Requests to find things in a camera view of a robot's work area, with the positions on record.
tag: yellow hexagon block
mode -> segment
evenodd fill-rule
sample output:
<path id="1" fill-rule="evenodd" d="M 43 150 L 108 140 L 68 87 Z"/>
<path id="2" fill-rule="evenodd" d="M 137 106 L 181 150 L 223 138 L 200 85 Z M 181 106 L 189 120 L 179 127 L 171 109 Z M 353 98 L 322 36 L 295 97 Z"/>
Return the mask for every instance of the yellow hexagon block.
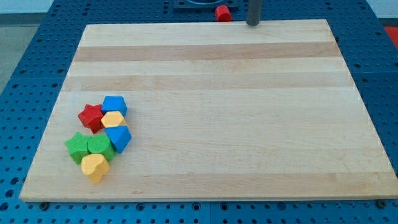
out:
<path id="1" fill-rule="evenodd" d="M 105 157 L 101 154 L 90 154 L 81 160 L 81 171 L 89 178 L 91 183 L 97 184 L 110 167 Z"/>
<path id="2" fill-rule="evenodd" d="M 126 120 L 120 111 L 107 112 L 101 119 L 105 128 L 112 128 L 117 126 L 127 125 Z"/>

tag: gray metal rod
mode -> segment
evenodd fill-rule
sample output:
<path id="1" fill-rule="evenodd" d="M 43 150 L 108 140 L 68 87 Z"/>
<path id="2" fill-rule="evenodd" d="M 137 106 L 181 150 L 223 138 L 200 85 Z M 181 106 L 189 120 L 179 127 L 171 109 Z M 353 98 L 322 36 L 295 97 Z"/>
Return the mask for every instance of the gray metal rod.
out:
<path id="1" fill-rule="evenodd" d="M 262 9 L 262 0 L 249 0 L 248 18 L 246 23 L 250 26 L 256 26 L 260 23 L 260 15 Z"/>

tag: red block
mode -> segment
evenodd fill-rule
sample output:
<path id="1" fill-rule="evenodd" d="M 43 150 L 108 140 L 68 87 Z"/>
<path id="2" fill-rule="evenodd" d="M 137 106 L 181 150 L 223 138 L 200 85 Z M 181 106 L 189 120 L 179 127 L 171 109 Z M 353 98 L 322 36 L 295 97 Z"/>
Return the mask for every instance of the red block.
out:
<path id="1" fill-rule="evenodd" d="M 385 27 L 385 30 L 387 31 L 396 48 L 398 48 L 398 27 Z"/>
<path id="2" fill-rule="evenodd" d="M 86 105 L 85 109 L 78 115 L 84 127 L 90 128 L 93 134 L 104 128 L 101 118 L 104 116 L 101 112 L 102 105 Z"/>
<path id="3" fill-rule="evenodd" d="M 228 6 L 220 5 L 216 8 L 217 22 L 230 22 L 232 21 L 231 13 Z"/>

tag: green block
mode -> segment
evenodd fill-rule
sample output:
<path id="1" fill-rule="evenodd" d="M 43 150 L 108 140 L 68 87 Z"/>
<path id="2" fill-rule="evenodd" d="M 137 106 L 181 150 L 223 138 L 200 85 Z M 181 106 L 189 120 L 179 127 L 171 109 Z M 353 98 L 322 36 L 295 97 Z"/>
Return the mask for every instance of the green block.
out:
<path id="1" fill-rule="evenodd" d="M 92 154 L 98 153 L 104 155 L 108 162 L 111 161 L 116 154 L 111 140 L 106 134 L 97 134 L 93 136 L 88 141 L 87 148 Z"/>
<path id="2" fill-rule="evenodd" d="M 80 164 L 83 157 L 90 154 L 87 148 L 87 143 L 91 139 L 91 136 L 84 136 L 79 132 L 76 132 L 74 137 L 65 141 L 65 145 L 69 149 L 69 156 Z"/>

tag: red star block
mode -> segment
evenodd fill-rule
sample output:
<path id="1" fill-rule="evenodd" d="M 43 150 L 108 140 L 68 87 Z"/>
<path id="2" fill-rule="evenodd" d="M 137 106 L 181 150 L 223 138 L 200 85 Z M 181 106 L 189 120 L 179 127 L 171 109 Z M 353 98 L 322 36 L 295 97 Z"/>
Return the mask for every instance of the red star block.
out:
<path id="1" fill-rule="evenodd" d="M 78 115 L 83 126 L 90 128 L 93 134 L 104 128 L 101 122 L 101 118 L 104 116 L 101 107 L 102 105 L 86 105 L 85 109 Z"/>

